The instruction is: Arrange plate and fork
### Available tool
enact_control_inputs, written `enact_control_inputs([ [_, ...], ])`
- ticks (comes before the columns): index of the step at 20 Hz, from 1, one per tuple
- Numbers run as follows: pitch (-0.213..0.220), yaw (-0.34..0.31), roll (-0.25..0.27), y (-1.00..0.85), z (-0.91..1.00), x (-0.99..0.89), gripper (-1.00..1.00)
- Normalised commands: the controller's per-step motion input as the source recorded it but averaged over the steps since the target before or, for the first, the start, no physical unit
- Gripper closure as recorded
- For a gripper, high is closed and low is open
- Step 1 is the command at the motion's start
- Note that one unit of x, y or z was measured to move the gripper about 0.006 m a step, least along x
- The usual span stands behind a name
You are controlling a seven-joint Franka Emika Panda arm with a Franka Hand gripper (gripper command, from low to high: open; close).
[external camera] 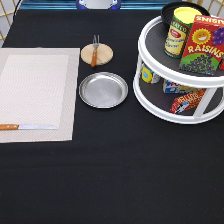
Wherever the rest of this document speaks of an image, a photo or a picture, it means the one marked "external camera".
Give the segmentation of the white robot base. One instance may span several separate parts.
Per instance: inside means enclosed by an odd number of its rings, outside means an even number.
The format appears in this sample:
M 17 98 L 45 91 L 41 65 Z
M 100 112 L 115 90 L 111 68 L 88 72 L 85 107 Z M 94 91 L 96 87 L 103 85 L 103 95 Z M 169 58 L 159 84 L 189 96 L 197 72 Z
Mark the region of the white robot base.
M 78 9 L 119 9 L 121 0 L 76 0 Z

